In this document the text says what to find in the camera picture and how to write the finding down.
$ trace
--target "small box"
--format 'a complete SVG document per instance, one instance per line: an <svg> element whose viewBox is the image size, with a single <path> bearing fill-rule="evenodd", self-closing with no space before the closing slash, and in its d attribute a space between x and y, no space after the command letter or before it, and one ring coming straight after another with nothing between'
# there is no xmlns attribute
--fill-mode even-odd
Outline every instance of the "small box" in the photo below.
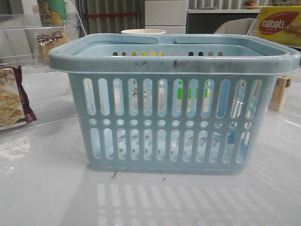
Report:
<svg viewBox="0 0 301 226"><path fill-rule="evenodd" d="M257 36L280 44L301 47L301 6L262 7Z"/></svg>
<svg viewBox="0 0 301 226"><path fill-rule="evenodd" d="M291 77L278 76L274 87L269 109L281 112L285 106L288 90L291 86Z"/></svg>

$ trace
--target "white cabinet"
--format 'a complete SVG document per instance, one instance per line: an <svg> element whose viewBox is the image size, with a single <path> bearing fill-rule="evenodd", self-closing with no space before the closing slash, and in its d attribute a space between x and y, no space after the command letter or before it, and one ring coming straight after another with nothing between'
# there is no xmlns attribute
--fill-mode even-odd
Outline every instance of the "white cabinet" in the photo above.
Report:
<svg viewBox="0 0 301 226"><path fill-rule="evenodd" d="M145 28L186 33L188 0L145 1Z"/></svg>

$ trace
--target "biscuit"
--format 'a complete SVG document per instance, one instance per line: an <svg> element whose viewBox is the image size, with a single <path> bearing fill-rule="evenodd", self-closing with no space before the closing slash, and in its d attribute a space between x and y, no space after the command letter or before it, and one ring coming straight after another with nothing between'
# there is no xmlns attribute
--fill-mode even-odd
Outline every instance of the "biscuit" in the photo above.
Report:
<svg viewBox="0 0 301 226"><path fill-rule="evenodd" d="M19 94L0 87L0 118L7 120L20 104Z"/></svg>
<svg viewBox="0 0 301 226"><path fill-rule="evenodd" d="M8 119L0 119L0 126L3 127L12 127L16 121L18 121L22 116L24 116L23 111L15 110Z"/></svg>

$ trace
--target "white wall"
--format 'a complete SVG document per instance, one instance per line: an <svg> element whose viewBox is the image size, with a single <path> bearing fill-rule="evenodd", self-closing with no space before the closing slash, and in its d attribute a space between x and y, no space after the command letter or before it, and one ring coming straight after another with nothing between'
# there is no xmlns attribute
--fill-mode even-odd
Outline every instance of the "white wall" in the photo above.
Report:
<svg viewBox="0 0 301 226"><path fill-rule="evenodd" d="M76 12L75 0L64 0L67 12ZM37 0L22 0L24 14L33 15L33 6L37 6Z"/></svg>

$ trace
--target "light blue plastic basket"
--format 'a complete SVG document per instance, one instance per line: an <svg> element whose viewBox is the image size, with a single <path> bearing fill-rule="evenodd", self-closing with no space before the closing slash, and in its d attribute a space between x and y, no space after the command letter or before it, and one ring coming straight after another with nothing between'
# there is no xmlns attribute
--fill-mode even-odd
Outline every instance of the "light blue plastic basket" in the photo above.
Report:
<svg viewBox="0 0 301 226"><path fill-rule="evenodd" d="M69 74L90 165L171 173L241 171L276 76L300 61L239 35L93 34L49 56Z"/></svg>

